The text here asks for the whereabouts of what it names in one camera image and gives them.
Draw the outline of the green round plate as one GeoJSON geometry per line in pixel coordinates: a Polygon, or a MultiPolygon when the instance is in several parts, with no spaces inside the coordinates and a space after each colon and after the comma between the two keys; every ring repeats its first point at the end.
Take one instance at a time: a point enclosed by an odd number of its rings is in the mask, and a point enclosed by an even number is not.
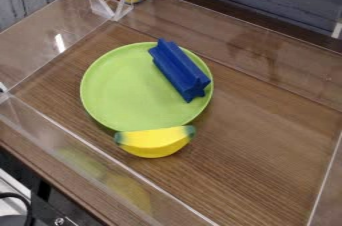
{"type": "Polygon", "coordinates": [[[123,45],[88,66],[80,81],[84,110],[107,128],[135,131],[180,126],[206,110],[214,87],[187,102],[156,68],[153,42],[123,45]]]}

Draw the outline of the blue star-shaped block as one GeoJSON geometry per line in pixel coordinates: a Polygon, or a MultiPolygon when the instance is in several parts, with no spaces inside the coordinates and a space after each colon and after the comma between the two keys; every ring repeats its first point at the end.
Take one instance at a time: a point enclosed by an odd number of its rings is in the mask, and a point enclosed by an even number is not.
{"type": "Polygon", "coordinates": [[[148,53],[152,56],[153,64],[184,101],[189,103],[196,97],[203,97],[204,88],[211,83],[211,79],[176,43],[159,39],[148,53]]]}

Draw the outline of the clear acrylic tray walls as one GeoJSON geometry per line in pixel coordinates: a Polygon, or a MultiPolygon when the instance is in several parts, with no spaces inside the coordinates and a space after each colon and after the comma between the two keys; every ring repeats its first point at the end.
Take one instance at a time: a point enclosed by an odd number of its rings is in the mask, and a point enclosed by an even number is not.
{"type": "Polygon", "coordinates": [[[0,147],[109,226],[342,226],[342,53],[183,0],[113,22],[56,0],[0,32],[0,147]],[[214,96],[191,144],[128,155],[85,112],[83,74],[109,50],[175,41],[214,96]]]}

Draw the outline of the yellow toy banana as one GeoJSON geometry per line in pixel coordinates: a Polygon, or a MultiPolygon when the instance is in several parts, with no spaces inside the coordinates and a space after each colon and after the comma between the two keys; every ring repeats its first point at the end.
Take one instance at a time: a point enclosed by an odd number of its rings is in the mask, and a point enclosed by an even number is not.
{"type": "Polygon", "coordinates": [[[192,125],[140,131],[116,132],[113,141],[129,154],[143,158],[160,158],[176,153],[192,140],[192,125]]]}

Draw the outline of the clear acrylic corner bracket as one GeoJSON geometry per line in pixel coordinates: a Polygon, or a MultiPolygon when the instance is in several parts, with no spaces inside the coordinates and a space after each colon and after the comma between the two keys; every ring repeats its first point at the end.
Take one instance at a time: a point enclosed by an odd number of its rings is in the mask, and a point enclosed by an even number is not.
{"type": "Polygon", "coordinates": [[[133,10],[133,4],[125,0],[88,0],[91,11],[109,19],[119,22],[120,19],[133,10]]]}

